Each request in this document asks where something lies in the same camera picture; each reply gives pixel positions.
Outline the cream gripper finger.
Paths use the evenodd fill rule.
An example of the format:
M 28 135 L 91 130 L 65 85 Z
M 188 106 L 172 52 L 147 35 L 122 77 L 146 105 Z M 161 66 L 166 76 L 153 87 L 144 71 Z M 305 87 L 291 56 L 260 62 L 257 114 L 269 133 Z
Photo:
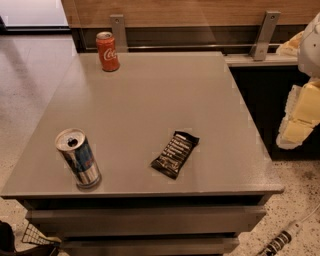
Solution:
M 302 87 L 293 85 L 288 94 L 276 144 L 285 150 L 301 146 L 319 124 L 320 81 L 311 80 Z
M 302 35 L 303 35 L 303 31 L 294 35 L 290 40 L 281 44 L 277 48 L 276 53 L 281 56 L 297 56 Z

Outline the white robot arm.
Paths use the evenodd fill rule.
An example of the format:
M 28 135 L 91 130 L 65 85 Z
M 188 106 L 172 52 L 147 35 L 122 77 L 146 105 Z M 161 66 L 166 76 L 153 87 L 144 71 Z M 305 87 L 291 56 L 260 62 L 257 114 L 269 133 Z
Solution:
M 296 53 L 298 70 L 310 77 L 303 86 L 292 86 L 278 129 L 277 146 L 292 150 L 301 146 L 320 124 L 320 13 L 277 53 Z

